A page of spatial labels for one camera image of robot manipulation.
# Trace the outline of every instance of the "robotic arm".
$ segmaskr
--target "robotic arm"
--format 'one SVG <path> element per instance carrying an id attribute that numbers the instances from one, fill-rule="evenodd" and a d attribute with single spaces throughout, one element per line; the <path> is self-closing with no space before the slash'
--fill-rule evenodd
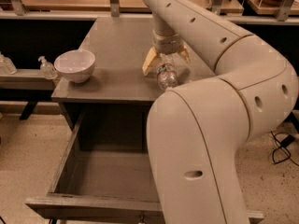
<path id="1" fill-rule="evenodd" d="M 167 90 L 149 112 L 149 158 L 165 221 L 249 223 L 235 152 L 288 117 L 297 75 L 261 38 L 189 0 L 143 1 L 153 13 L 155 50 L 179 52 L 184 40 L 216 74 Z"/>

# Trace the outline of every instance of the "floor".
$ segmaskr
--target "floor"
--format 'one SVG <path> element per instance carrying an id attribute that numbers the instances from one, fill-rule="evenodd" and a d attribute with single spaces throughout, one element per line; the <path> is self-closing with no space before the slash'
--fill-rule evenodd
<path id="1" fill-rule="evenodd" d="M 24 203 L 28 197 L 47 194 L 71 132 L 56 104 L 39 104 L 28 120 L 19 120 L 23 105 L 0 104 L 0 217 L 7 224 L 46 224 L 48 220 Z M 289 122 L 276 132 L 293 133 L 299 138 Z M 297 224 L 299 167 L 291 161 L 273 164 L 274 148 L 273 138 L 267 133 L 237 151 L 236 169 L 245 203 L 249 210 L 263 212 L 263 224 Z M 293 160 L 299 162 L 297 142 L 289 149 Z"/>

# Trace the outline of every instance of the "spray bottle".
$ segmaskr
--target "spray bottle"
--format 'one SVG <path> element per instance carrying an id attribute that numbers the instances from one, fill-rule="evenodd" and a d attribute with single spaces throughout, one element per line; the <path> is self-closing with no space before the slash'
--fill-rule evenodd
<path id="1" fill-rule="evenodd" d="M 54 79 L 57 77 L 57 71 L 52 63 L 47 62 L 44 56 L 40 56 L 38 61 L 41 62 L 40 70 L 46 79 Z"/>
<path id="2" fill-rule="evenodd" d="M 5 57 L 0 52 L 0 67 L 2 67 L 7 74 L 15 74 L 17 72 L 16 66 L 10 60 L 10 58 Z"/>

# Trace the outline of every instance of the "plastic bottle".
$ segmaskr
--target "plastic bottle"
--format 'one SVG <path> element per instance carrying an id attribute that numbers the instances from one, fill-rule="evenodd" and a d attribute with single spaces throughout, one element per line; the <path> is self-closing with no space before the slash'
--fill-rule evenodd
<path id="1" fill-rule="evenodd" d="M 52 63 L 47 62 L 44 56 L 40 56 L 38 61 L 41 62 L 40 70 L 46 79 L 54 79 L 57 77 L 57 71 Z"/>
<path id="2" fill-rule="evenodd" d="M 0 52 L 0 67 L 2 67 L 7 74 L 15 74 L 17 72 L 16 66 L 10 60 L 10 58 L 5 57 Z"/>
<path id="3" fill-rule="evenodd" d="M 160 89 L 165 91 L 168 87 L 178 85 L 178 76 L 172 55 L 161 54 L 161 58 L 157 69 L 157 82 Z"/>

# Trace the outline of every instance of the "drawer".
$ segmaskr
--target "drawer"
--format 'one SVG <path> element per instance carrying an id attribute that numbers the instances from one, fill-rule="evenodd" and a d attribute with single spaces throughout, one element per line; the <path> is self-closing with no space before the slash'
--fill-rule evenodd
<path id="1" fill-rule="evenodd" d="M 150 169 L 150 105 L 84 105 L 46 197 L 26 204 L 43 218 L 164 223 Z"/>

